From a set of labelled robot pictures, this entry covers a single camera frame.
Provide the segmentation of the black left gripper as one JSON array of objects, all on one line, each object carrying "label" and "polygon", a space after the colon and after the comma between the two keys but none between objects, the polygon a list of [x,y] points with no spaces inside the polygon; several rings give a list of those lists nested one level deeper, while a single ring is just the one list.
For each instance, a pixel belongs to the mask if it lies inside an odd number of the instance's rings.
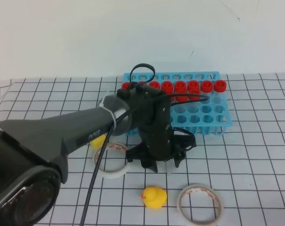
[{"label": "black left gripper", "polygon": [[196,138],[190,131],[170,126],[171,99],[161,89],[142,85],[130,90],[119,89],[117,97],[125,101],[130,110],[128,129],[137,128],[142,142],[126,151],[128,162],[140,160],[144,169],[158,173],[156,161],[166,161],[172,156],[178,168],[186,152],[195,148]]}]

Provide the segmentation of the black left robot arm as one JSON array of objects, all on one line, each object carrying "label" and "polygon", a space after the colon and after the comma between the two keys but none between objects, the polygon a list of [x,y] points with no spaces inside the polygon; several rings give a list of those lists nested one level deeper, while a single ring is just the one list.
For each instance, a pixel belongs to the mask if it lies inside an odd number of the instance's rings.
[{"label": "black left robot arm", "polygon": [[141,143],[128,162],[157,172],[157,162],[179,166],[195,136],[170,122],[172,95],[150,86],[119,89],[98,107],[41,120],[0,122],[0,226],[32,226],[56,202],[68,178],[69,154],[101,135],[138,129]]}]

